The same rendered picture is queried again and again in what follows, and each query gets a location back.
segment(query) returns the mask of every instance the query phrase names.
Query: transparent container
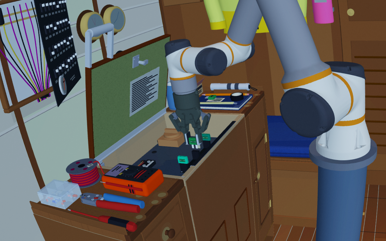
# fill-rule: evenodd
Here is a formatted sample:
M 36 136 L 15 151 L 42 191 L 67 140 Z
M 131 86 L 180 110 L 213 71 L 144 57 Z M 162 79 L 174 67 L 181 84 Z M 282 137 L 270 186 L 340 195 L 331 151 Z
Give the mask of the transparent container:
M 78 184 L 60 180 L 53 180 L 38 191 L 42 204 L 60 209 L 67 209 L 80 195 Z

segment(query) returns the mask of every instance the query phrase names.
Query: green connector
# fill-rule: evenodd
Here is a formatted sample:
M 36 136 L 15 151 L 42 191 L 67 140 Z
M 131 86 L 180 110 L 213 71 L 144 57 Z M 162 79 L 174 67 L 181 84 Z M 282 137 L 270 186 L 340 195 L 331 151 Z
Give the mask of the green connector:
M 189 145 L 197 145 L 196 137 L 189 137 Z
M 189 158 L 186 156 L 178 156 L 178 163 L 187 164 L 189 163 Z
M 202 140 L 210 141 L 211 140 L 211 135 L 210 134 L 202 133 Z

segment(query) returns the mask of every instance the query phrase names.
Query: green board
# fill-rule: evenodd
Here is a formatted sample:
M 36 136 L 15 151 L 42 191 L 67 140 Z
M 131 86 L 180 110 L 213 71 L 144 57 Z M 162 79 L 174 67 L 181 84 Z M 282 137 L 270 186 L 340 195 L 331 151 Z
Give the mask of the green board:
M 92 116 L 95 157 L 166 107 L 168 66 L 165 44 L 170 38 L 152 43 L 92 69 Z M 132 59 L 148 60 L 132 68 Z M 130 82 L 159 68 L 158 98 L 130 116 Z

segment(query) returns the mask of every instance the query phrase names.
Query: pink bottle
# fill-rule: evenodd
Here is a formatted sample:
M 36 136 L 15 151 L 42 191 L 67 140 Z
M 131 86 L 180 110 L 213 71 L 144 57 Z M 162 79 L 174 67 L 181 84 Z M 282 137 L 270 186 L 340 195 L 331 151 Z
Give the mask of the pink bottle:
M 333 6 L 331 0 L 312 0 L 315 23 L 333 23 Z

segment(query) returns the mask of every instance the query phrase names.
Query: yellow jacket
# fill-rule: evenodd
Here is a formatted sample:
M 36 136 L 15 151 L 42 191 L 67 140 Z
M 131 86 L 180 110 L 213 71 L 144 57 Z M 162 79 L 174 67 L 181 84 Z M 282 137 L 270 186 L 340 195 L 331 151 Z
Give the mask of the yellow jacket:
M 239 0 L 204 0 L 205 9 L 208 14 L 212 30 L 224 29 L 224 33 L 229 30 L 230 23 L 238 5 Z M 297 0 L 302 9 L 303 16 L 306 20 L 307 0 Z M 265 20 L 262 17 L 257 32 L 269 32 Z

